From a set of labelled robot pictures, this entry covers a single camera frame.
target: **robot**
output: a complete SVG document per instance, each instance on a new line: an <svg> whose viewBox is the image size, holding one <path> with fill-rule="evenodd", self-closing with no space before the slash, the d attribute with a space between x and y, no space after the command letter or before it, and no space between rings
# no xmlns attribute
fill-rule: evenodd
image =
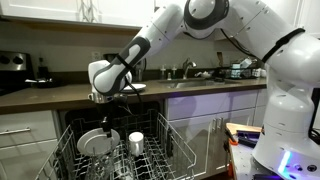
<svg viewBox="0 0 320 180"><path fill-rule="evenodd" d="M175 0L159 8L111 63L89 65L91 99L113 101L131 81L131 67L178 34L201 40L217 28L267 65L269 100L253 158L283 179L320 179L320 147L308 137L314 111L310 96L320 87L320 41L260 0Z"/></svg>

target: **oven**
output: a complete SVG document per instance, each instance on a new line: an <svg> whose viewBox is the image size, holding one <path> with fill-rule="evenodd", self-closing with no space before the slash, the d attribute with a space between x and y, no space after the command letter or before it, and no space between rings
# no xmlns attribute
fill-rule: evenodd
<svg viewBox="0 0 320 180"><path fill-rule="evenodd" d="M0 96L30 87L26 79L34 79L30 55L0 51Z"/></svg>

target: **white tile wall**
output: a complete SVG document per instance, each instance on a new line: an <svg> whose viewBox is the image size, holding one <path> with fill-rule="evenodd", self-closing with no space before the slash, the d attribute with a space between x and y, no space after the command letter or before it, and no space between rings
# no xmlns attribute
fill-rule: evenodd
<svg viewBox="0 0 320 180"><path fill-rule="evenodd" d="M42 56L50 71L86 71L91 62L91 52L117 53L133 36L62 31L35 30L28 27L0 22L0 50L20 51L31 54L33 66L38 66ZM181 64L187 57L197 63L198 68L218 65L217 51L231 60L246 57L227 40L214 41L213 36L205 40L194 40L179 35L160 53L149 57L148 69L158 69L162 64Z"/></svg>

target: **gray countertop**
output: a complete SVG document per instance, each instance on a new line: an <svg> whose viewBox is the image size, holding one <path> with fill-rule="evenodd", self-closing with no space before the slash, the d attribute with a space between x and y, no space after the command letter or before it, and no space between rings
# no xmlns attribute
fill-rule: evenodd
<svg viewBox="0 0 320 180"><path fill-rule="evenodd" d="M146 88L141 92L141 98L143 101L157 101L170 97L244 91L266 87L266 79L264 78L233 81L236 83L179 89L167 88L156 80L145 81L142 82L146 84ZM66 85L48 89L27 88L1 96L0 114L94 107L95 104L88 100L90 92L90 84ZM137 101L136 95L128 95L129 103Z"/></svg>

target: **dishwasher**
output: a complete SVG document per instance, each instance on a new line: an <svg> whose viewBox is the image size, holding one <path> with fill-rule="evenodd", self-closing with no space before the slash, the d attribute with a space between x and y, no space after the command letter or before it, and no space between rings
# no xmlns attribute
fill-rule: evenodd
<svg viewBox="0 0 320 180"><path fill-rule="evenodd" d="M36 180L194 179L195 153L158 110L113 118L112 129L119 133L120 143L99 156L80 154L77 140L89 130L100 128L101 119L88 121L75 116L69 121ZM128 135L135 131L145 137L139 157L129 152Z"/></svg>

